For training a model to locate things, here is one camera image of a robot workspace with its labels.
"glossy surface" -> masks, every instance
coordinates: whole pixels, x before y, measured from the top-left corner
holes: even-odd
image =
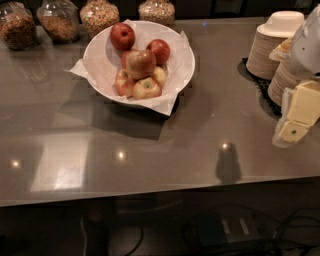
[[[263,19],[177,21],[196,70],[171,117],[98,95],[69,70],[85,34],[9,51],[0,45],[0,204],[26,204],[318,176],[316,124],[290,149],[245,71]]]

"stack of paper cups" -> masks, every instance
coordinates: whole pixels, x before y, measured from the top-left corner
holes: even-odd
[[[272,80],[279,62],[269,58],[270,52],[285,39],[293,37],[303,21],[302,13],[282,11],[273,13],[265,24],[260,25],[246,64],[249,72],[259,78]]]
[[[285,88],[294,89],[302,79],[289,71],[289,60],[281,61],[272,81],[268,87],[270,99],[281,107],[282,94]]]

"white bowl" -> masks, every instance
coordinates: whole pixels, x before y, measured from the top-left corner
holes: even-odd
[[[195,69],[193,51],[189,46],[186,37],[184,38],[186,41],[185,44],[184,40],[182,40],[183,36],[181,34],[178,34],[166,26],[147,21],[129,21],[129,23],[135,30],[136,38],[138,39],[132,48],[144,50],[149,40],[156,38],[163,39],[170,45],[171,55],[167,63],[167,70],[169,73],[162,95],[157,98],[146,100],[135,100],[134,98],[127,99],[126,97],[120,97],[118,95],[114,88],[114,78],[116,72],[121,68],[121,57],[120,53],[111,45],[109,39],[111,27],[100,32],[91,40],[83,57],[84,61],[90,59],[91,63],[94,59],[98,60],[100,58],[100,61],[101,58],[106,59],[104,61],[109,62],[107,64],[108,70],[106,70],[106,68],[102,69],[101,65],[100,67],[97,66],[94,68],[94,70],[90,71],[89,69],[89,76],[87,79],[97,92],[108,99],[120,104],[125,104],[129,107],[150,108],[157,112],[170,115],[178,93],[189,83],[193,76]],[[183,61],[180,60],[181,55],[179,54],[181,52],[183,52],[184,56]],[[101,77],[100,83],[98,79],[92,78],[98,75],[104,75],[106,77],[106,82],[103,83]]]

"fruit bowl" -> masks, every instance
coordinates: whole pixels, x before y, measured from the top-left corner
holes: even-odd
[[[116,73],[121,69],[121,52],[110,42],[111,27],[100,32],[88,44],[82,59],[82,65],[87,73],[80,74],[77,68],[71,71],[86,77],[97,92],[112,101],[134,108],[150,108],[169,116],[178,93],[189,83],[195,69],[194,54],[188,39],[184,32],[178,34],[157,23],[130,20],[126,20],[125,23],[135,31],[136,42],[133,49],[145,49],[147,44],[156,38],[163,39],[170,45],[171,55],[164,67],[167,72],[167,82],[161,96],[135,100],[118,95],[114,81]]]

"black cable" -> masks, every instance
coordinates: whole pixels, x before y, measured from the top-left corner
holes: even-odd
[[[132,253],[134,253],[141,245],[142,241],[143,241],[143,237],[144,237],[144,231],[143,231],[143,227],[142,225],[140,226],[140,238],[138,243],[126,254],[124,254],[124,256],[130,256]]]

